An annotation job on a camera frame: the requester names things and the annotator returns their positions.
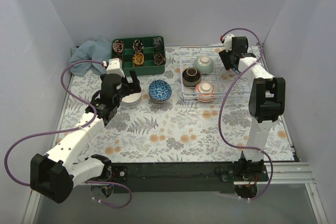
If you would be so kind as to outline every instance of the blue patterned bowl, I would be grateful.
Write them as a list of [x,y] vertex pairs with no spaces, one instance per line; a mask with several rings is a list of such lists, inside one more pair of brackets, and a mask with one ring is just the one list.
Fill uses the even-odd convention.
[[148,92],[149,96],[157,103],[165,102],[172,96],[172,88],[163,80],[151,82],[151,84],[149,84]]

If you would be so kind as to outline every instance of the white bowl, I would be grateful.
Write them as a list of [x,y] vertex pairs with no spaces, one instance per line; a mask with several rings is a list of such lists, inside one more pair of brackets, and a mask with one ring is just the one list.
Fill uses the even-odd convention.
[[199,83],[195,88],[196,99],[200,102],[211,102],[215,99],[215,87],[206,81]]
[[121,100],[121,103],[122,103],[122,104],[125,104],[125,105],[135,105],[135,104],[137,104],[138,102],[140,102],[140,100],[141,100],[141,95],[142,95],[142,92],[140,92],[140,93],[130,94],[130,95],[124,97],[124,98]]

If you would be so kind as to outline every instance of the white wall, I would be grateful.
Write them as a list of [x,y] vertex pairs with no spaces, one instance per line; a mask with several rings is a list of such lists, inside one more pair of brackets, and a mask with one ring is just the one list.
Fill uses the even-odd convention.
[[287,0],[265,42],[269,69],[286,79],[285,118],[336,223],[336,0]]
[[163,35],[167,45],[204,45],[234,27],[264,41],[285,0],[51,0],[76,45]]
[[[50,0],[0,0],[0,157],[32,133],[55,130],[65,92],[59,79],[73,42]],[[29,182],[30,159],[53,137],[16,147],[9,166]],[[12,182],[0,165],[0,223],[21,223],[30,188]]]

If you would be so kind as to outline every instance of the green compartment tray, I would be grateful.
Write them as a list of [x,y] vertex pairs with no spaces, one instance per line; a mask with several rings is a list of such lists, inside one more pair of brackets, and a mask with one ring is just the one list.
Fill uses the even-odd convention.
[[[160,52],[154,52],[154,45],[153,45],[153,39],[161,37],[163,41],[163,50]],[[144,55],[144,64],[143,67],[133,67],[133,61],[132,58],[134,56],[133,52],[133,42],[138,39],[143,43],[144,49],[143,49],[143,55]],[[152,74],[163,74],[164,69],[166,66],[166,63],[161,66],[155,66],[154,65],[154,55],[161,53],[164,58],[166,58],[165,50],[164,50],[164,40],[162,36],[153,36],[153,37],[140,37],[140,38],[126,38],[126,39],[115,39],[112,44],[116,40],[122,40],[124,43],[124,50],[122,52],[122,55],[118,55],[113,51],[111,53],[111,58],[118,57],[122,60],[122,70],[124,71],[126,76],[130,76],[130,70],[136,71],[136,74],[138,76],[147,76]]]

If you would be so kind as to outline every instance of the black base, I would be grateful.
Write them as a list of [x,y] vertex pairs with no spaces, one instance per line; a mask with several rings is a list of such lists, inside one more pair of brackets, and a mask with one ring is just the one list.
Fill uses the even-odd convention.
[[[133,192],[219,191],[234,194],[236,181],[242,181],[238,162],[210,163],[118,163],[112,164],[112,182],[128,186]],[[268,181],[265,166],[258,181]],[[114,193],[126,193],[116,187]]]
[[235,186],[236,194],[241,198],[254,198],[257,195],[258,187],[255,186]]

